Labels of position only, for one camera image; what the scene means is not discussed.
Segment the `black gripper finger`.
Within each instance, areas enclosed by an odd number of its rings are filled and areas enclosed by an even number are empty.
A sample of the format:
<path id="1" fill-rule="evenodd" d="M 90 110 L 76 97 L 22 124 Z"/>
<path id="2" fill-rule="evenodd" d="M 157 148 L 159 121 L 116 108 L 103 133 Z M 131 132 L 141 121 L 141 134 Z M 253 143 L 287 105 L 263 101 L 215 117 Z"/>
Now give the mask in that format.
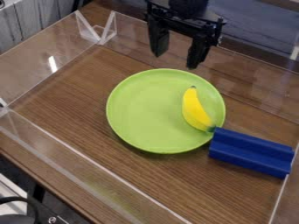
<path id="1" fill-rule="evenodd" d="M 207 34 L 197 34 L 193 38 L 191 47 L 187 56 L 187 67 L 195 69 L 206 60 L 211 49 L 210 37 Z"/>
<path id="2" fill-rule="evenodd" d="M 169 50 L 170 30 L 166 22 L 153 15 L 149 16 L 147 24 L 151 51 L 157 57 L 161 57 Z"/>

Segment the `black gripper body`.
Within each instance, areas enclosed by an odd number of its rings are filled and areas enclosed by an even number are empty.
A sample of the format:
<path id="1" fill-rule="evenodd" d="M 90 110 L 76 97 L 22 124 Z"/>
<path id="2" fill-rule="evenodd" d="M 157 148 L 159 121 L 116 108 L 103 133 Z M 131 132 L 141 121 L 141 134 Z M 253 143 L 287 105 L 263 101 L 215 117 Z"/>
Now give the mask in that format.
<path id="1" fill-rule="evenodd" d="M 226 19 L 209 9 L 210 0 L 146 0 L 147 13 L 161 18 L 201 28 L 210 34 L 211 44 L 221 42 L 222 27 Z"/>

